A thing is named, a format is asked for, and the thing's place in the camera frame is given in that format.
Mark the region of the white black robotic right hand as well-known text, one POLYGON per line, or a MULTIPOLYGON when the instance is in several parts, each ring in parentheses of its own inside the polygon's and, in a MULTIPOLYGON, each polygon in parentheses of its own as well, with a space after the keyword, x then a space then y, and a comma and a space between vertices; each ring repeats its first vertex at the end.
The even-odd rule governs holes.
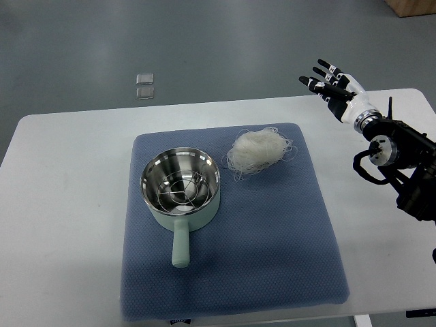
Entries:
POLYGON ((352 125, 361 134, 365 125, 382 118, 381 112, 369 102, 367 92, 352 75, 323 59, 318 59, 317 64, 313 72, 319 78, 301 76, 298 80, 327 103, 338 121, 352 125))

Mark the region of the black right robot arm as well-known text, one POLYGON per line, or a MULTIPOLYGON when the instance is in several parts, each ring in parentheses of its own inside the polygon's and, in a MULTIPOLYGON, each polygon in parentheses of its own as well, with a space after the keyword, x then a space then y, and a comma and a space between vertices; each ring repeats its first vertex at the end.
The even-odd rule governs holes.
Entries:
POLYGON ((397 208, 418 221, 435 220, 435 142, 402 121, 376 118, 362 135, 369 148, 355 155, 353 169, 366 181, 391 185, 397 208))

